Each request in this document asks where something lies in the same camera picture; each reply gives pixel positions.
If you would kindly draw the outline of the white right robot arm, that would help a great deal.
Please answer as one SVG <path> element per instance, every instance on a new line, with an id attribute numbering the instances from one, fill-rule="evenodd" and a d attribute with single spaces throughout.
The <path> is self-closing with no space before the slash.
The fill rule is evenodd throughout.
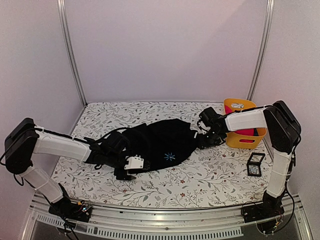
<path id="1" fill-rule="evenodd" d="M 199 114 L 199 123 L 207 128 L 198 135 L 199 149 L 225 143 L 227 134 L 246 129 L 267 129 L 273 148 L 273 167 L 263 203 L 258 213 L 269 218 L 278 210 L 296 165 L 296 147 L 301 142 L 301 125 L 283 100 L 272 105 L 235 110 L 224 115 L 208 107 Z"/>

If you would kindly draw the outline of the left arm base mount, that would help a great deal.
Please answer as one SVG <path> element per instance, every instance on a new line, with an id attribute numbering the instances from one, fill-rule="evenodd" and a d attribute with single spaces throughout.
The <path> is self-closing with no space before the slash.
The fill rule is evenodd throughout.
<path id="1" fill-rule="evenodd" d="M 92 205 L 84 201 L 72 202 L 69 198 L 63 197 L 56 203 L 50 203 L 48 212 L 61 219 L 70 219 L 88 223 L 92 214 Z"/>

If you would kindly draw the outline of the black t-shirt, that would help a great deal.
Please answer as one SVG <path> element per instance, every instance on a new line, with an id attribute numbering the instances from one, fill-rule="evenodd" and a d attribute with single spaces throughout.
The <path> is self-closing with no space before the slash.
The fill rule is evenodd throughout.
<path id="1" fill-rule="evenodd" d="M 180 119 L 142 123 L 120 133 L 129 140 L 129 155 L 137 155 L 150 162 L 150 170 L 147 172 L 178 166 L 198 147 L 198 132 L 191 129 L 189 122 Z M 146 172 L 129 169 L 128 173 Z"/>

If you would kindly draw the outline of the sparkling brooch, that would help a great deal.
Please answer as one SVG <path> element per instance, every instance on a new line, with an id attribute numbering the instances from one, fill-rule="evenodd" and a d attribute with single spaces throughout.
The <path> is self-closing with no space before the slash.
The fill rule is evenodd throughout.
<path id="1" fill-rule="evenodd" d="M 250 176 L 258 176 L 260 174 L 259 166 L 249 165 L 248 166 L 248 174 Z"/>

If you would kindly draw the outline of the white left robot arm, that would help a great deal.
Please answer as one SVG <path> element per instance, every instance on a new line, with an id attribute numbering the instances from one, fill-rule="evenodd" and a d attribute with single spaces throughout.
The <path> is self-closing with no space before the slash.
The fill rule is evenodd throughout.
<path id="1" fill-rule="evenodd" d="M 37 167 L 33 156 L 50 155 L 108 166 L 115 170 L 118 179 L 130 181 L 134 177 L 128 171 L 149 170 L 150 162 L 144 153 L 134 150 L 133 140 L 123 131 L 121 127 L 99 139 L 79 139 L 40 127 L 27 117 L 5 138 L 1 159 L 11 174 L 30 183 L 63 217 L 70 217 L 75 210 L 64 187 Z"/>

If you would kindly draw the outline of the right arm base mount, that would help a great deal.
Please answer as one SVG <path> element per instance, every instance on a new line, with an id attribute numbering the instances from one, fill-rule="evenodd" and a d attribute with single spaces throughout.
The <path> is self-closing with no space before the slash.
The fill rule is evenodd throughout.
<path id="1" fill-rule="evenodd" d="M 282 216 L 285 213 L 285 210 L 280 204 L 275 209 L 271 209 L 266 207 L 262 202 L 253 202 L 247 201 L 245 202 L 240 209 L 240 213 L 243 216 L 245 223 L 260 221 L 276 216 Z"/>

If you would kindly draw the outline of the black brooch display box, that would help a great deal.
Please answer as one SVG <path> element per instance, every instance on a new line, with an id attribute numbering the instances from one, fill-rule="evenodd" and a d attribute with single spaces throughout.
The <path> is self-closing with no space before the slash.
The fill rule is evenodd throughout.
<path id="1" fill-rule="evenodd" d="M 250 177 L 261 177 L 262 176 L 262 171 L 261 171 L 261 164 L 263 159 L 265 158 L 266 154 L 265 153 L 260 153 L 260 152 L 252 152 L 247 163 L 246 163 L 246 168 L 247 168 L 247 175 Z M 259 166 L 259 175 L 249 175 L 249 165 L 257 165 Z"/>

